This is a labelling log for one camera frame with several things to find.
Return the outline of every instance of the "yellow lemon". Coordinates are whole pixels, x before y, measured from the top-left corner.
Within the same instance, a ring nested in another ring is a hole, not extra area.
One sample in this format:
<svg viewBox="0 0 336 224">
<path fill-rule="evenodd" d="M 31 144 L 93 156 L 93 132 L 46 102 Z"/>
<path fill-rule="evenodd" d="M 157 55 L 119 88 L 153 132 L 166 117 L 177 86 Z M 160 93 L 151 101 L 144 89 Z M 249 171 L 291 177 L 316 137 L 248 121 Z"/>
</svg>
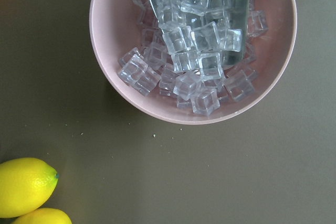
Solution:
<svg viewBox="0 0 336 224">
<path fill-rule="evenodd" d="M 12 218 L 39 208 L 58 181 L 46 162 L 24 157 L 0 164 L 0 218 Z"/>
<path fill-rule="evenodd" d="M 39 208 L 18 217 L 12 224 L 71 224 L 71 220 L 59 209 Z"/>
</svg>

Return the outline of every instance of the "gray table surface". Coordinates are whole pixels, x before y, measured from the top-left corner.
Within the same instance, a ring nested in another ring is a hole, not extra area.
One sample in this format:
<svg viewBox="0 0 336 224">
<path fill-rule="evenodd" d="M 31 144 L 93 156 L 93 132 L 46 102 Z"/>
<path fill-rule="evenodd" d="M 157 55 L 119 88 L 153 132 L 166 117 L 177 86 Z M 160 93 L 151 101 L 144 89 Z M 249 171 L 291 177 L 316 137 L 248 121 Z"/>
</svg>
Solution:
<svg viewBox="0 0 336 224">
<path fill-rule="evenodd" d="M 233 119 L 181 126 L 109 85 L 90 0 L 0 0 L 0 162 L 57 169 L 44 206 L 73 223 L 335 224 L 336 0 L 296 2 L 275 88 Z"/>
</svg>

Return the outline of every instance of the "bowl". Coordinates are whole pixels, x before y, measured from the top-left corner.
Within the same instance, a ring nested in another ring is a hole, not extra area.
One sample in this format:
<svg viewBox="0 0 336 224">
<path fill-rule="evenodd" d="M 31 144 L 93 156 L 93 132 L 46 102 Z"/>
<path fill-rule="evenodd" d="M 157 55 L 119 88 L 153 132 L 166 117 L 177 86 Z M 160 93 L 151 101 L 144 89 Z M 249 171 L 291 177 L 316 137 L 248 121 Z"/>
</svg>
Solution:
<svg viewBox="0 0 336 224">
<path fill-rule="evenodd" d="M 159 95 L 158 89 L 144 97 L 117 76 L 121 69 L 118 58 L 141 44 L 141 29 L 136 21 L 140 9 L 131 0 L 91 0 L 91 41 L 104 75 L 131 105 L 171 123 L 210 124 L 237 116 L 258 103 L 278 82 L 292 54 L 297 30 L 295 0 L 256 0 L 255 9 L 265 11 L 269 27 L 252 41 L 257 60 L 250 65 L 259 73 L 253 81 L 256 92 L 240 102 L 222 104 L 209 116 L 178 109 L 176 100 Z"/>
</svg>

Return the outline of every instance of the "lemon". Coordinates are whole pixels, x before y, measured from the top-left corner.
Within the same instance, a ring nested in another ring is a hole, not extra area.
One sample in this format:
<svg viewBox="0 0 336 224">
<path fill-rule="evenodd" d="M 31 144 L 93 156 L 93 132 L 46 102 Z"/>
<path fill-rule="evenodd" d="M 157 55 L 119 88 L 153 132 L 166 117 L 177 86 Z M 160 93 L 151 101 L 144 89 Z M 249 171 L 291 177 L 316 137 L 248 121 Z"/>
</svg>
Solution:
<svg viewBox="0 0 336 224">
<path fill-rule="evenodd" d="M 37 209 L 53 193 L 57 181 L 56 170 L 37 158 L 24 157 L 0 164 L 0 218 L 17 217 Z"/>
<path fill-rule="evenodd" d="M 71 220 L 59 209 L 39 208 L 18 217 L 12 224 L 71 224 Z"/>
</svg>

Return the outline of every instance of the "bowl rim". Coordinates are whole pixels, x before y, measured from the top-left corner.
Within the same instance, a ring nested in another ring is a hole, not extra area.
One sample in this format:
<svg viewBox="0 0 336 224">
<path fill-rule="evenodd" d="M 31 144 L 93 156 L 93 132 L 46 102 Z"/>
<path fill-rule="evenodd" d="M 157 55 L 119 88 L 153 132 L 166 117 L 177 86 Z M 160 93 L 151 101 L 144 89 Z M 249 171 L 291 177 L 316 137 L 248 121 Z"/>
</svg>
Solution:
<svg viewBox="0 0 336 224">
<path fill-rule="evenodd" d="M 246 105 L 245 107 L 241 108 L 240 110 L 219 117 L 219 118 L 215 118 L 215 119 L 206 119 L 206 120 L 201 120 L 201 121 L 188 121 L 188 120 L 180 120 L 180 119 L 172 119 L 172 118 L 168 118 L 165 117 L 163 115 L 158 115 L 155 114 L 139 105 L 137 105 L 136 103 L 134 103 L 131 99 L 129 99 L 114 83 L 113 81 L 109 78 L 108 73 L 105 71 L 105 68 L 103 67 L 103 64 L 100 60 L 100 57 L 98 55 L 98 50 L 96 47 L 96 43 L 95 43 L 95 36 L 94 36 L 94 32 L 93 32 L 93 9 L 95 6 L 95 2 L 96 0 L 91 0 L 90 3 L 90 11 L 89 11 L 89 28 L 90 28 L 90 38 L 91 38 L 91 44 L 93 47 L 93 51 L 96 57 L 96 60 L 100 66 L 100 69 L 103 71 L 105 77 L 108 79 L 109 83 L 114 87 L 114 89 L 116 89 L 116 91 L 124 98 L 126 99 L 129 103 L 131 103 L 134 107 L 136 107 L 137 109 L 139 109 L 140 111 L 163 121 L 166 122 L 170 122 L 170 123 L 176 123 L 176 124 L 184 124 L 184 125 L 203 125 L 203 124 L 212 124 L 212 123 L 217 123 L 217 122 L 221 122 L 224 120 L 228 120 L 230 118 L 233 118 L 245 111 L 247 111 L 248 109 L 252 108 L 254 105 L 256 105 L 259 101 L 261 101 L 269 92 L 270 90 L 276 85 L 276 83 L 279 81 L 279 79 L 281 78 L 281 76 L 283 75 L 288 62 L 291 58 L 293 49 L 294 49 L 294 45 L 295 45 L 295 41 L 296 41 L 296 35 L 297 35 L 297 7 L 296 7 L 296 0 L 291 0 L 291 5 L 292 5 L 292 10 L 293 10 L 293 27 L 292 27 L 292 38 L 291 38 L 291 44 L 287 53 L 287 57 L 286 60 L 284 62 L 284 64 L 282 65 L 279 73 L 277 74 L 277 76 L 275 77 L 275 79 L 273 80 L 273 82 L 271 83 L 271 85 L 269 85 L 269 87 L 263 92 L 261 93 L 255 100 L 253 100 L 251 103 L 249 103 L 248 105 Z"/>
</svg>

